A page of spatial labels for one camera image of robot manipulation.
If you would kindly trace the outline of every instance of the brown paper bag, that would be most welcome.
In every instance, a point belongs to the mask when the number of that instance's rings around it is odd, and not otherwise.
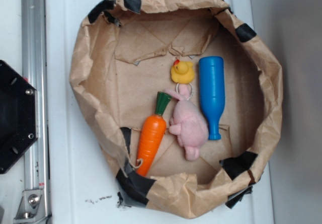
[[[167,131],[147,178],[136,174],[140,130],[156,93],[175,88],[171,65],[176,58],[194,63],[191,101],[200,108],[198,61],[209,55],[224,59],[222,139],[188,162]],[[69,80],[127,205],[185,218],[231,207],[236,193],[259,181],[280,138],[281,66],[223,0],[100,2],[79,29]],[[164,114],[168,126],[175,104]]]

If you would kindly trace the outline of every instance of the yellow duck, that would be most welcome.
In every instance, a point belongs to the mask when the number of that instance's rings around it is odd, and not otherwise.
[[[171,67],[171,79],[175,83],[189,84],[195,78],[192,66],[193,63],[190,61],[180,61],[177,59]]]

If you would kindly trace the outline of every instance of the green carrot top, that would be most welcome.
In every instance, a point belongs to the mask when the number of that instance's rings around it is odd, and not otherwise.
[[[156,115],[162,116],[171,98],[172,96],[164,92],[158,92],[156,98],[156,108],[154,113]]]

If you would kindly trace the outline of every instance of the blue bottle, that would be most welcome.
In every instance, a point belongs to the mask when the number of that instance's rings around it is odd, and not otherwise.
[[[199,89],[201,110],[208,120],[209,139],[221,139],[219,120],[225,108],[223,59],[219,56],[199,60]]]

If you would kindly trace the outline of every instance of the orange carrot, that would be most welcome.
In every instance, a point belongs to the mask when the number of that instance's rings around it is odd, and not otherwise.
[[[141,166],[136,171],[142,176],[146,176],[150,169],[165,134],[167,124],[162,115],[170,100],[170,95],[158,92],[155,112],[144,122],[137,151],[137,161],[141,161]]]

